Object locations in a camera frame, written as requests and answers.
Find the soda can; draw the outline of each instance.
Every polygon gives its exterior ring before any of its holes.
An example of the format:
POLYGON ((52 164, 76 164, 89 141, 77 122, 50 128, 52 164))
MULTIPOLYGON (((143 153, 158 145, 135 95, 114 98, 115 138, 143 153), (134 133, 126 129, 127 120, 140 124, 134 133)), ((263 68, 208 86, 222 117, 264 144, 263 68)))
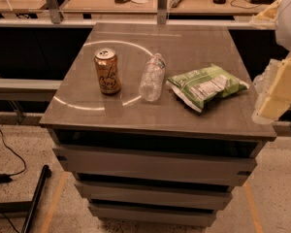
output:
POLYGON ((95 66, 101 92, 114 94, 120 91, 117 56, 113 49, 102 48, 95 52, 95 66))

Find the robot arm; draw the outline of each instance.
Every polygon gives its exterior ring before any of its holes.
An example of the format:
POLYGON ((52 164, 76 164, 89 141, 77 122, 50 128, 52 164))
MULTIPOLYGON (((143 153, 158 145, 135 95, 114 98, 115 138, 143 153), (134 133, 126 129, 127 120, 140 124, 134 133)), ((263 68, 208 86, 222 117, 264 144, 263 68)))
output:
POLYGON ((262 91, 252 115, 259 124, 278 120, 291 106, 291 0, 282 0, 278 6, 275 37, 290 52, 282 61, 271 63, 263 74, 262 91))

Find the chip bag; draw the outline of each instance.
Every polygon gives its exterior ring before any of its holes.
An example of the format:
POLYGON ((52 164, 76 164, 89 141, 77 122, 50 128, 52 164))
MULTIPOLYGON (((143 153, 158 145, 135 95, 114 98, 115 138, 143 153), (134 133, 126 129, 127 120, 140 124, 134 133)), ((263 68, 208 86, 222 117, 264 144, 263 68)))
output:
POLYGON ((208 68, 169 77, 166 85, 185 104, 199 113, 214 97, 227 97, 249 88, 248 83, 213 64, 208 68))

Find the concrete floor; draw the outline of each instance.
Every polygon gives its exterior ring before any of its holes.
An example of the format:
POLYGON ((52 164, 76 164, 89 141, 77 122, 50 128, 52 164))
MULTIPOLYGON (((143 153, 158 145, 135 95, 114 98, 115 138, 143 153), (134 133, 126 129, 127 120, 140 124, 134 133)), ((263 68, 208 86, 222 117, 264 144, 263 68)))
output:
MULTIPOLYGON (((233 190, 231 203, 217 214, 212 227, 196 227, 99 220, 87 209, 87 200, 74 187, 74 177, 62 170, 51 148, 52 139, 40 128, 39 115, 28 115, 16 125, 15 115, 0 114, 5 141, 26 163, 25 173, 11 183, 0 184, 0 202, 31 200, 42 167, 52 171, 47 179, 31 232, 72 233, 291 233, 291 136, 268 143, 257 157, 258 166, 243 187, 233 190)), ((0 135, 0 173, 21 170, 22 163, 2 144, 0 135)), ((12 215, 20 232, 24 216, 12 215)), ((15 232, 0 216, 0 232, 15 232)))

